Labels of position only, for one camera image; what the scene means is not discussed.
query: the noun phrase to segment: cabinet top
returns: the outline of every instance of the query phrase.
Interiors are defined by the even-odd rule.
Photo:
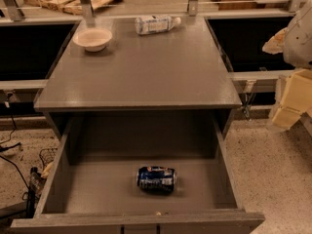
[[[146,36],[136,34],[135,19],[96,19],[95,26],[110,29],[112,41],[88,53],[71,40],[35,101],[38,111],[241,105],[204,18]],[[84,28],[82,21],[77,31]]]

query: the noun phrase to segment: can label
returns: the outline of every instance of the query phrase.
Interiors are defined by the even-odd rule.
[[[164,167],[142,167],[138,169],[137,186],[143,190],[172,192],[176,187],[176,171]]]

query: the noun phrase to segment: bowl rim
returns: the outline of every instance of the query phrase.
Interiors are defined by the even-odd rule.
[[[107,33],[108,38],[105,41],[103,41],[100,45],[99,44],[92,44],[92,43],[89,43],[89,44],[82,44],[82,43],[80,43],[79,40],[78,40],[79,39],[78,38],[79,35],[84,34],[84,33],[88,32],[88,31],[92,31],[92,30],[105,32],[105,33]],[[112,32],[109,29],[107,29],[107,28],[104,28],[104,27],[91,27],[91,28],[85,28],[85,29],[82,29],[80,31],[77,31],[74,34],[74,36],[73,36],[73,42],[75,44],[77,44],[78,46],[85,47],[85,48],[88,48],[88,47],[99,47],[101,45],[104,45],[104,44],[108,43],[112,39],[112,36],[113,36]]]

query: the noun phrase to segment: gray cabinet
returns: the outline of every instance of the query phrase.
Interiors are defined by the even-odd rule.
[[[58,154],[35,217],[15,231],[243,234],[264,221],[242,206],[217,122],[238,95],[205,20],[182,20],[139,37],[134,19],[101,19],[115,36],[107,49],[69,43],[35,103]],[[138,168],[153,165],[176,169],[172,194],[137,187]]]

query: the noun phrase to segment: black panel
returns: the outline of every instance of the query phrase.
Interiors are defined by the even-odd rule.
[[[0,27],[0,80],[45,79],[74,24]]]
[[[33,102],[14,102],[10,103],[10,108],[7,108],[4,103],[0,103],[0,115],[42,115],[33,108]]]
[[[279,30],[287,27],[292,18],[209,19],[210,30],[227,54],[235,72],[290,70],[293,66],[283,55],[270,55],[262,47]]]

